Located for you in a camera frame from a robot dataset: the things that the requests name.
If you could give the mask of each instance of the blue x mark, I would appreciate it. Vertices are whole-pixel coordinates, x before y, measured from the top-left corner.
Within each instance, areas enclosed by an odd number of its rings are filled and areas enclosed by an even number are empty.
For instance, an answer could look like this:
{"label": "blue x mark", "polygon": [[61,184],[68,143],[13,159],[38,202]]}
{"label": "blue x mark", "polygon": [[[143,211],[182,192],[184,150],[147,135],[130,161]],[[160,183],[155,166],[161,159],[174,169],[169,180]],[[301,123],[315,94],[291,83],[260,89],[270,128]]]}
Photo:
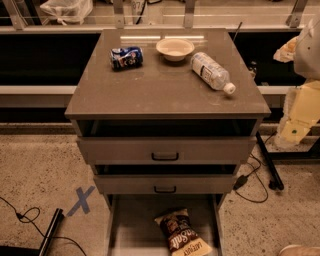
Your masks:
{"label": "blue x mark", "polygon": [[82,210],[85,214],[90,212],[89,205],[87,204],[86,199],[88,196],[92,193],[92,191],[95,189],[94,186],[91,186],[85,193],[83,193],[82,188],[77,188],[77,194],[79,197],[78,202],[72,207],[72,209],[67,213],[67,216],[72,216],[79,208],[82,207]]}

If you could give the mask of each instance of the black handle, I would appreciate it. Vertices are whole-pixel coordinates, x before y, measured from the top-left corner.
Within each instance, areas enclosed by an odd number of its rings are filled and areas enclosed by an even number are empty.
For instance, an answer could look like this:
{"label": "black handle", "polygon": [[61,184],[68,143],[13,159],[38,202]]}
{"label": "black handle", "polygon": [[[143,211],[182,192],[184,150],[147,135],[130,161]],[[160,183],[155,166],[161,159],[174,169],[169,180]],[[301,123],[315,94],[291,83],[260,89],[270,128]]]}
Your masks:
{"label": "black handle", "polygon": [[179,159],[179,153],[151,153],[153,161],[177,161]]}
{"label": "black handle", "polygon": [[157,189],[156,186],[154,186],[153,190],[155,193],[158,193],[158,194],[174,194],[177,192],[177,187],[174,186],[172,190],[159,190],[159,189]]}

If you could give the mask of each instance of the speckled floor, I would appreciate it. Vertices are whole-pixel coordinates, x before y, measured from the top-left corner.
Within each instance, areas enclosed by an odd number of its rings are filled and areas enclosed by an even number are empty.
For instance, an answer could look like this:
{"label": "speckled floor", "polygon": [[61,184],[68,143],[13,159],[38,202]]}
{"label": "speckled floor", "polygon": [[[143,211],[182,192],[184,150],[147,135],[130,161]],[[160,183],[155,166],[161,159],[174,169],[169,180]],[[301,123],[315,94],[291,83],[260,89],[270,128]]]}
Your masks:
{"label": "speckled floor", "polygon": [[[263,160],[257,146],[253,154]],[[257,166],[254,159],[249,162]],[[267,167],[257,172],[267,188],[266,202],[249,202],[234,191],[227,195],[220,209],[226,256],[276,256],[289,244],[319,246],[319,165],[276,166],[285,185],[283,191],[268,188]],[[243,165],[239,175],[250,172],[250,165]],[[19,213],[39,207],[41,214],[34,222],[43,233],[55,209],[61,208],[66,217],[56,236],[72,238],[88,256],[104,255],[109,211],[103,196],[92,187],[92,171],[82,159],[71,125],[0,124],[0,175],[0,196]],[[73,209],[79,199],[76,191],[80,190],[88,194],[87,208]],[[257,201],[266,197],[255,175],[238,192]],[[38,231],[31,224],[20,223],[4,201],[0,201],[0,213],[0,245],[40,246]],[[35,211],[28,213],[29,218],[35,215]],[[55,239],[48,255],[83,254],[70,241]]]}

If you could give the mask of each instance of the plastic bottle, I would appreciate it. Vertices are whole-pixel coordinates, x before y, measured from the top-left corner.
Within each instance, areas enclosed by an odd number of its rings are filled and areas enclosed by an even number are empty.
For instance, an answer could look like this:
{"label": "plastic bottle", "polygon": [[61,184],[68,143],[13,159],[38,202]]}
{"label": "plastic bottle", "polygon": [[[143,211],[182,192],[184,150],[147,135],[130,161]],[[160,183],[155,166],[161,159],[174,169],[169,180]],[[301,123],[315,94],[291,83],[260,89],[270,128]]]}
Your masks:
{"label": "plastic bottle", "polygon": [[214,90],[223,90],[233,94],[236,87],[230,82],[229,72],[204,52],[198,52],[191,58],[191,67]]}

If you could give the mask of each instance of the black stand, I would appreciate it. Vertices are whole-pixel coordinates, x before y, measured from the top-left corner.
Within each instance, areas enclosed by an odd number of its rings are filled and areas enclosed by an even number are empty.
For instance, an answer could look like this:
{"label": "black stand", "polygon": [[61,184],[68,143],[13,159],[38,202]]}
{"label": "black stand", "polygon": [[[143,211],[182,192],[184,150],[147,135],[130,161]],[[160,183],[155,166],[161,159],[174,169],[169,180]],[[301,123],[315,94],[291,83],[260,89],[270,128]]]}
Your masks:
{"label": "black stand", "polygon": [[281,178],[274,166],[273,160],[286,160],[286,161],[299,161],[299,160],[320,160],[320,138],[313,144],[307,152],[268,152],[264,145],[259,132],[256,134],[258,144],[261,152],[268,164],[273,181],[270,181],[269,188],[271,189],[284,189]]}
{"label": "black stand", "polygon": [[50,246],[53,235],[59,225],[59,222],[63,218],[62,209],[57,208],[52,219],[50,225],[47,229],[45,237],[41,243],[39,249],[29,249],[22,247],[9,247],[9,246],[0,246],[0,255],[5,256],[45,256],[47,250]]}

